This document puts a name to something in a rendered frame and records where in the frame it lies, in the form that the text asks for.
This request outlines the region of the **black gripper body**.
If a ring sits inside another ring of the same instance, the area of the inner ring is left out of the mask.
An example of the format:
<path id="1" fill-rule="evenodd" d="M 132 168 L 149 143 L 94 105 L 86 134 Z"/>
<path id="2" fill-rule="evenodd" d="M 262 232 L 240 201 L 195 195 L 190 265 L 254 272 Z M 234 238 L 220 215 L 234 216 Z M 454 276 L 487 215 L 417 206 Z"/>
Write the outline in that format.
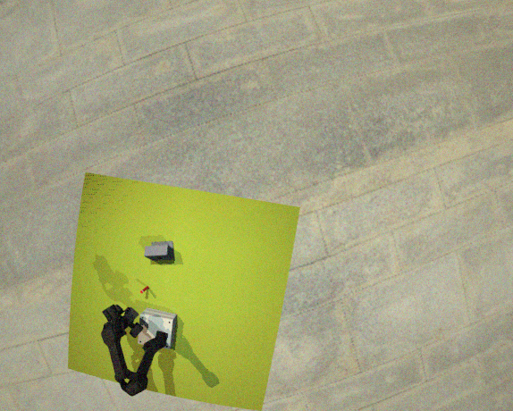
<path id="1" fill-rule="evenodd" d="M 121 308 L 121 307 L 119 307 L 118 305 L 115 305 L 115 307 L 116 307 L 117 311 L 120 313 L 120 311 L 122 310 L 122 308 Z M 127 322 L 127 326 L 129 326 L 130 328 L 132 328 L 132 331 L 130 332 L 130 335 L 131 335 L 133 338 L 136 338 L 136 337 L 139 335 L 139 333 L 143 330 L 143 327 L 142 327 L 139 323 L 138 323 L 137 325 L 135 325 L 135 324 L 133 323 L 133 325 L 132 325 L 132 324 L 129 324 L 129 323 L 130 323 L 130 322 L 129 322 L 129 320 L 128 320 L 127 318 L 125 318 L 123 315 L 119 315 L 118 317 L 119 317 L 118 319 L 122 318 L 123 320 L 125 320 L 125 321 Z M 135 326 L 135 327 L 134 327 L 134 326 Z"/>

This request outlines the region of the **dark grey sloped panel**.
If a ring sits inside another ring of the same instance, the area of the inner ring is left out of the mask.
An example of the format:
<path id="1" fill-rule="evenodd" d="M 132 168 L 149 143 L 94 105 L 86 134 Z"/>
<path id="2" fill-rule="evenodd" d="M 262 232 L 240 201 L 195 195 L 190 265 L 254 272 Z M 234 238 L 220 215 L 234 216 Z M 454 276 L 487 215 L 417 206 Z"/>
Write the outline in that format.
<path id="1" fill-rule="evenodd" d="M 146 246 L 144 256 L 150 260 L 174 260 L 174 247 L 172 241 L 151 242 L 152 246 Z"/>

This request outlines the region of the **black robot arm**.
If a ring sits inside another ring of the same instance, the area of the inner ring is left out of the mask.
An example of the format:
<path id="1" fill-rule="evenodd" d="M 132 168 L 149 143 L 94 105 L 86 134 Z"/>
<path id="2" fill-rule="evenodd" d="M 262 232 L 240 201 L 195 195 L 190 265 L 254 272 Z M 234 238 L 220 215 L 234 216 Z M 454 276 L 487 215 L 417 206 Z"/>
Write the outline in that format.
<path id="1" fill-rule="evenodd" d="M 124 317 L 129 320 L 129 324 L 133 324 L 133 321 L 139 316 L 139 313 L 132 307 L 128 307 L 124 312 Z M 114 366 L 114 379 L 120 383 L 122 390 L 133 397 L 147 388 L 149 366 L 151 366 L 154 354 L 166 346 L 168 333 L 156 331 L 156 337 L 144 343 L 142 348 L 145 354 L 139 364 L 138 371 L 134 373 L 127 368 L 121 347 L 121 337 L 126 334 L 127 322 L 122 318 L 118 319 L 120 313 L 115 305 L 109 306 L 102 313 L 108 322 L 104 323 L 101 334 L 104 343 L 110 351 Z M 128 383 L 124 380 L 126 378 L 129 379 Z"/>

